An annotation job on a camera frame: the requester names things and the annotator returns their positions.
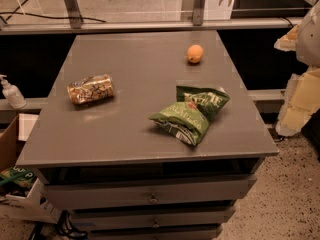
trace drawer handle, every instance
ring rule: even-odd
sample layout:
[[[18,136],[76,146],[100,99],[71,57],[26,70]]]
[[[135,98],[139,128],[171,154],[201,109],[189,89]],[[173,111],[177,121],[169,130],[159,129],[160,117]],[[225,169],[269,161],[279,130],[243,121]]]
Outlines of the drawer handle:
[[[152,193],[152,194],[151,194],[151,197],[150,197],[150,199],[149,199],[149,203],[150,203],[150,204],[157,204],[158,202],[159,202],[159,199],[156,198],[155,193]]]
[[[153,221],[152,228],[160,228],[160,225],[158,224],[158,222],[156,220]]]

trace gray tabletop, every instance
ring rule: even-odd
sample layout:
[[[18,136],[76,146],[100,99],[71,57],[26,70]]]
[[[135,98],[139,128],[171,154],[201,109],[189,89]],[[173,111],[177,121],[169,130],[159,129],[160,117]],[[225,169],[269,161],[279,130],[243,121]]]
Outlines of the gray tabletop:
[[[198,65],[186,60],[192,44],[204,48]],[[67,85],[102,73],[112,76],[115,98],[73,105]],[[197,147],[148,120],[175,102],[181,81],[220,85],[231,97]],[[265,157],[277,152],[216,31],[101,34],[76,37],[17,164],[94,166]]]

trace brown can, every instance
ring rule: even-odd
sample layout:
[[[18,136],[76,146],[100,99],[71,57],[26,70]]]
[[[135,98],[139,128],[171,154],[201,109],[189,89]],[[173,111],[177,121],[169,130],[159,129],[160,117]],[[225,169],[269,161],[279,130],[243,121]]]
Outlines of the brown can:
[[[73,104],[83,104],[114,96],[114,87],[109,75],[87,77],[67,86]]]

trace pump dispenser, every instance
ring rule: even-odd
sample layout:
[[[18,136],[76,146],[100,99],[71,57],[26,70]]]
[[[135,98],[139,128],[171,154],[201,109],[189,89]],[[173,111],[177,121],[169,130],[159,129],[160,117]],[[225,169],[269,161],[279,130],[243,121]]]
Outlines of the pump dispenser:
[[[15,109],[24,107],[27,104],[27,102],[24,99],[22,93],[20,92],[17,86],[10,84],[6,79],[4,79],[5,77],[7,76],[0,75],[1,84],[3,87],[2,93],[4,97],[7,99],[9,104]]]

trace orange ball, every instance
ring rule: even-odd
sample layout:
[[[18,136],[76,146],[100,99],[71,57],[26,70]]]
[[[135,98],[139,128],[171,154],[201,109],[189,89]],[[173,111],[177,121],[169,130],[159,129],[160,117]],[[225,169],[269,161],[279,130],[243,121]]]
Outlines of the orange ball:
[[[195,44],[189,47],[188,49],[188,61],[190,63],[198,63],[201,61],[203,56],[203,49],[200,45]]]

